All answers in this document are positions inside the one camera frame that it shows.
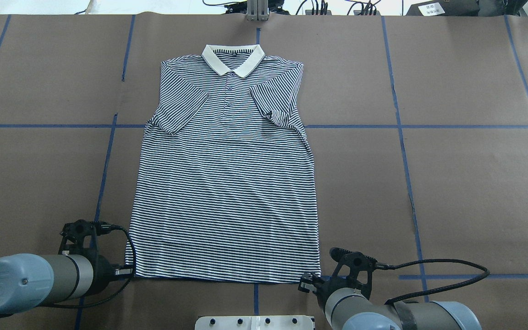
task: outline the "white label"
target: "white label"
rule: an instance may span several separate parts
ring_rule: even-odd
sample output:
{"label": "white label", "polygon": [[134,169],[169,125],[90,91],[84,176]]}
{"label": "white label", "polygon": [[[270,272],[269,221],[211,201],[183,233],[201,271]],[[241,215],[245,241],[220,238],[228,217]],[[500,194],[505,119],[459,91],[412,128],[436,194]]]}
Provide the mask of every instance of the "white label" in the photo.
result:
{"label": "white label", "polygon": [[442,13],[446,13],[446,11],[444,11],[439,2],[419,6],[419,10],[421,11],[421,14],[423,14],[423,16],[435,16],[440,15]]}

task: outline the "white sticker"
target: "white sticker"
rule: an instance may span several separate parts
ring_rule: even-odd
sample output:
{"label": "white sticker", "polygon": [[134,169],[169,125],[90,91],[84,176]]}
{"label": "white sticker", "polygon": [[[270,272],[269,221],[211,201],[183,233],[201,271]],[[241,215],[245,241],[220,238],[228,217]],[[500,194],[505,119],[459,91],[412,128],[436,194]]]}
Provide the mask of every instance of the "white sticker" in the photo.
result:
{"label": "white sticker", "polygon": [[439,2],[419,6],[419,10],[421,11],[421,14],[423,14],[423,16],[435,16],[440,15],[442,13],[446,13]]}

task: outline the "shirt sleeve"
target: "shirt sleeve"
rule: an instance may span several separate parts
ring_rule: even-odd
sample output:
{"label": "shirt sleeve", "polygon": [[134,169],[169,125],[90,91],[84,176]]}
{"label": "shirt sleeve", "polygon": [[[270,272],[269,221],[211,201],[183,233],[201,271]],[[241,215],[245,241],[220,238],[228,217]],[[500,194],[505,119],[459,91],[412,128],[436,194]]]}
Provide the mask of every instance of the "shirt sleeve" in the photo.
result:
{"label": "shirt sleeve", "polygon": [[250,94],[262,117],[278,127],[300,125],[297,95],[303,77],[303,64],[282,73],[271,81],[250,87]]}
{"label": "shirt sleeve", "polygon": [[185,82],[168,62],[162,62],[159,106],[150,121],[174,136],[193,119],[208,98],[207,92]]}

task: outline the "gray floor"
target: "gray floor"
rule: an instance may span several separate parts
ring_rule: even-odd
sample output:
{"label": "gray floor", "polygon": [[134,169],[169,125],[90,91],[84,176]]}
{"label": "gray floor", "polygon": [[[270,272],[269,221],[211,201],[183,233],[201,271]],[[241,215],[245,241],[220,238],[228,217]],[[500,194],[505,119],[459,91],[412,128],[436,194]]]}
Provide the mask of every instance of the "gray floor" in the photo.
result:
{"label": "gray floor", "polygon": [[[255,42],[305,64],[323,272],[332,246],[392,264],[468,259],[493,275],[429,299],[468,305],[485,329],[528,329],[528,19],[517,17],[0,16],[0,256],[54,253],[64,223],[96,214],[126,226],[160,61]],[[122,260],[120,237],[100,245]],[[467,274],[376,272],[371,300]],[[2,328],[192,329],[202,315],[252,314],[329,328],[296,286],[178,280],[135,280],[80,316],[37,308]]]}

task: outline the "robotic arm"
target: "robotic arm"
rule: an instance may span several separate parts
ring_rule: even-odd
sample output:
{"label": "robotic arm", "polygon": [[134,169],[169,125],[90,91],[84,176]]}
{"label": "robotic arm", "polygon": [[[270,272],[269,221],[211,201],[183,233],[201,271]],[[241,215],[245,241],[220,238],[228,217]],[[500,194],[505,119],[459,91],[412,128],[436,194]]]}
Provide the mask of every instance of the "robotic arm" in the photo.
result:
{"label": "robotic arm", "polygon": [[[378,263],[376,259],[362,253],[341,248],[332,248],[330,254],[332,259],[338,262],[331,278],[323,280],[313,273],[305,273],[301,277],[299,290],[305,293],[314,292],[333,330],[482,330],[476,315],[461,303],[417,303],[402,300],[475,283],[490,274],[485,267],[456,259],[427,259],[392,266]],[[394,270],[419,263],[440,262],[470,265],[483,270],[484,273],[454,286],[389,299],[382,306],[373,305],[368,301],[374,270]],[[346,278],[338,276],[344,265],[350,268],[350,274]],[[360,271],[367,272],[365,284],[358,281]]]}
{"label": "robotic arm", "polygon": [[[97,236],[123,227],[102,221],[78,220],[65,224],[57,255],[21,253],[0,258],[0,318],[25,312],[37,306],[79,308],[99,305],[115,297],[134,276],[135,264],[116,265],[99,255]],[[91,246],[84,240],[91,236]],[[56,305],[61,301],[97,294],[109,282],[127,278],[115,294],[103,301],[82,306]]]}

